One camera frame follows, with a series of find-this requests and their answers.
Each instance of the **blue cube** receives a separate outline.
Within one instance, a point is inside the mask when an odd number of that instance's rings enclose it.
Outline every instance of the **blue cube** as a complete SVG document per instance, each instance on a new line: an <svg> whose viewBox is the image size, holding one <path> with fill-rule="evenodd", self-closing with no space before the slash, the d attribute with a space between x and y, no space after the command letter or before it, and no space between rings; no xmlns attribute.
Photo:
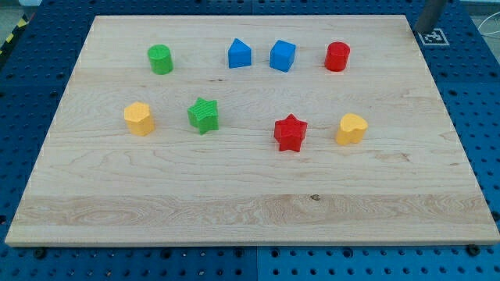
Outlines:
<svg viewBox="0 0 500 281"><path fill-rule="evenodd" d="M271 59L269 66L288 72L295 60L295 45L282 40L278 40L271 49Z"/></svg>
<svg viewBox="0 0 500 281"><path fill-rule="evenodd" d="M239 39L234 39L227 52L229 68L250 66L252 64L252 50Z"/></svg>

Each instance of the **blue pegboard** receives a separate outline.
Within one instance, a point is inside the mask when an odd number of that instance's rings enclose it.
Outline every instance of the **blue pegboard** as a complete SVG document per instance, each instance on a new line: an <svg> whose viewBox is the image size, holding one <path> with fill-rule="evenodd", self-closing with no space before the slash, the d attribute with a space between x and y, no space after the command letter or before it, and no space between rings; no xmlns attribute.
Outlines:
<svg viewBox="0 0 500 281"><path fill-rule="evenodd" d="M422 8L423 0L44 0L0 72L0 239L95 15L404 14L413 25ZM449 46L417 41L498 219L500 66L459 2L448 3L437 27ZM481 247L471 256L465 247L41 251L0 244L0 280L26 279L495 280L500 279L500 246Z"/></svg>

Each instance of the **wood grain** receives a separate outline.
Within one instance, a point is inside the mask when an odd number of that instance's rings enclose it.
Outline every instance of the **wood grain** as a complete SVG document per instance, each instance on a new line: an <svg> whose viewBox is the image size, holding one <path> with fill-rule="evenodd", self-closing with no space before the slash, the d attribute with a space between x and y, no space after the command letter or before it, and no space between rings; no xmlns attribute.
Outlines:
<svg viewBox="0 0 500 281"><path fill-rule="evenodd" d="M233 38L251 67L228 69ZM298 46L268 67L276 39ZM323 67L342 40L348 68ZM151 73L167 44L174 71ZM200 136L187 108L219 104ZM128 133L123 108L150 104L156 131ZM300 153L273 124L309 125ZM338 146L347 112L369 123ZM425 245L500 241L404 16L97 16L6 243L32 247Z"/></svg>

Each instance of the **red star block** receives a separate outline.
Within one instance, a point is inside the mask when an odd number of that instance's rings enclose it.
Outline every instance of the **red star block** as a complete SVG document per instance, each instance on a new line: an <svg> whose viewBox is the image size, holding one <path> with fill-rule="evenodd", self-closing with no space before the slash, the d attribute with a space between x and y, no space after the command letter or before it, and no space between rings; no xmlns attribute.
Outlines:
<svg viewBox="0 0 500 281"><path fill-rule="evenodd" d="M280 144L280 151L292 150L300 152L300 146L305 138L307 123L293 114L286 119L274 123L274 138Z"/></svg>

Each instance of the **green cylinder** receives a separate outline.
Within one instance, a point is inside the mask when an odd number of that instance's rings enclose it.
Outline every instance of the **green cylinder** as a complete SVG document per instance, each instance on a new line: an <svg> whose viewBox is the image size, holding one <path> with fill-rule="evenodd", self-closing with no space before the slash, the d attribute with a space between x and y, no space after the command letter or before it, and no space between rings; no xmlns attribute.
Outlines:
<svg viewBox="0 0 500 281"><path fill-rule="evenodd" d="M151 69L156 74L167 74L173 70L172 55L170 49L164 44L157 44L148 50Z"/></svg>

